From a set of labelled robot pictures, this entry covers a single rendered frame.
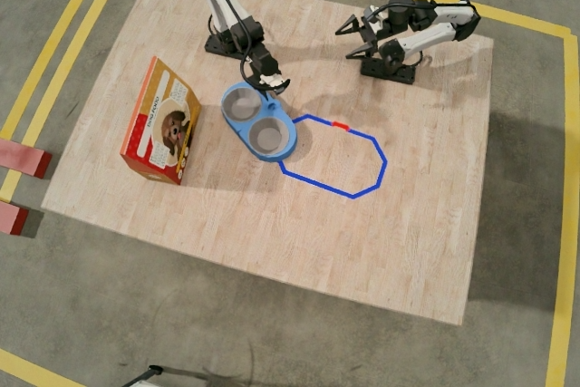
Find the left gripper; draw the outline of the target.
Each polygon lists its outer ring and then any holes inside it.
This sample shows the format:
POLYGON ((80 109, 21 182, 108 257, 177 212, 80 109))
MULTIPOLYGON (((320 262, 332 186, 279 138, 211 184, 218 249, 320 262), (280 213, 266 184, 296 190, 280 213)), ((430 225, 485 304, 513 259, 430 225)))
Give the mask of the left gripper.
POLYGON ((376 24, 371 24, 367 21, 365 16, 361 16, 363 25, 360 27, 357 17, 355 14, 352 14, 348 20, 336 32, 334 32, 335 35, 353 34, 359 32, 363 42, 367 43, 345 55, 345 59, 356 59, 370 62, 374 56, 373 53, 378 53, 378 42, 392 37, 392 32, 389 31, 391 30, 391 26, 390 24, 386 24, 388 19, 384 18, 383 20, 382 13, 378 13, 375 16, 376 18, 380 19, 380 21, 378 21, 376 24), (349 24, 352 24, 352 27, 342 31, 349 24), (365 55, 355 55, 357 53, 363 52, 365 52, 365 55))

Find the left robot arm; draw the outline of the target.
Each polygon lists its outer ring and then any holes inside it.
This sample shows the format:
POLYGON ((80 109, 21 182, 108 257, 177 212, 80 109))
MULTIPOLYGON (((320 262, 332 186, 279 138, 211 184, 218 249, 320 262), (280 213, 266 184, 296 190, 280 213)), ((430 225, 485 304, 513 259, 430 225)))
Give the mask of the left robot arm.
POLYGON ((388 8, 387 19, 386 24, 390 24, 392 36, 408 31, 408 25, 415 33, 437 24, 413 36, 385 42, 378 49, 382 59, 373 57, 370 62, 362 61, 362 73, 413 83, 416 67, 403 64, 404 60, 435 44, 467 39, 474 32, 481 16, 468 5, 437 5, 433 10, 398 6, 388 8))

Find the blue tape outline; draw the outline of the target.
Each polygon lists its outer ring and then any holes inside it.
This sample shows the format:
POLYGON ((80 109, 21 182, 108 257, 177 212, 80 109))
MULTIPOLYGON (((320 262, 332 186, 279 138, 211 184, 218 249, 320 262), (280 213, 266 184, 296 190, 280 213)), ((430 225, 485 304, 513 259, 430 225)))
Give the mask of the blue tape outline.
POLYGON ((374 144, 375 148, 377 149, 380 157, 382 158, 382 161, 383 161, 382 167, 381 167, 381 170, 380 170, 380 174, 379 174, 379 177, 378 177, 377 182, 376 182, 376 185, 373 185, 373 186, 371 186, 371 187, 369 187, 367 189, 364 189, 364 190, 362 190, 362 191, 360 191, 360 192, 352 195, 350 193, 344 192, 344 191, 339 190, 339 189, 335 189, 335 188, 330 187, 330 186, 327 186, 327 185, 325 185, 323 183, 317 182, 315 180, 312 180, 312 179, 309 179, 309 178, 300 176, 298 174, 295 174, 295 173, 293 173, 291 171, 288 171, 288 170, 285 169, 285 165, 284 165, 283 161, 278 161, 278 164, 279 164, 279 166, 280 166, 283 174, 286 174, 286 175, 288 175, 290 177, 293 177, 293 178, 296 178, 296 179, 300 179, 302 181, 305 181, 307 183, 313 184, 313 185, 315 185, 317 187, 320 187, 322 189, 330 190, 330 191, 332 191, 334 193, 337 193, 339 195, 342 195, 342 196, 345 196, 345 197, 351 198, 351 199, 359 198, 360 196, 362 196, 364 194, 367 194, 367 193, 369 193, 369 192, 371 192, 371 191, 373 191, 375 189, 378 189, 380 187, 381 182, 382 182, 382 177, 383 177, 383 174, 384 174, 384 171, 386 169, 386 166, 387 166, 388 161, 385 158, 385 156, 384 156, 384 154, 383 154, 383 152, 382 152, 382 150, 381 150, 381 148, 380 148, 377 140, 373 136, 370 136, 370 135, 361 133, 359 131, 355 131, 355 130, 349 129, 349 127, 347 125, 341 124, 339 122, 336 122, 336 121, 334 121, 334 122, 326 121, 326 120, 323 120, 321 118, 315 117, 315 116, 310 115, 310 114, 306 114, 304 116, 301 116, 299 118, 296 118, 296 119, 292 120, 292 122, 293 123, 297 123, 297 122, 302 121, 302 120, 305 120, 307 118, 308 119, 311 119, 311 120, 314 120, 314 121, 319 121, 319 122, 321 122, 323 124, 326 124, 326 125, 329 125, 329 126, 332 126, 332 127, 333 126, 337 126, 337 127, 343 128, 347 132, 350 132, 352 134, 358 135, 358 136, 363 137, 365 139, 371 140, 372 143, 374 144))

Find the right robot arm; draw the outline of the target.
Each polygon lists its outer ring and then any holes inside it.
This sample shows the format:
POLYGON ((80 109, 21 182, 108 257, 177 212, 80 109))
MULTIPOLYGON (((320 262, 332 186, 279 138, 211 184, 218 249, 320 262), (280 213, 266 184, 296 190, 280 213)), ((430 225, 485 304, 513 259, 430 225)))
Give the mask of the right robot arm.
POLYGON ((213 14, 213 26, 216 34, 211 34, 208 37, 204 49, 242 59, 247 50, 248 39, 238 21, 238 18, 241 18, 252 38, 252 47, 246 60, 250 66, 258 69, 265 77, 275 75, 279 64, 263 44, 263 41, 266 40, 263 26, 256 22, 252 15, 249 15, 238 0, 207 1, 213 14))

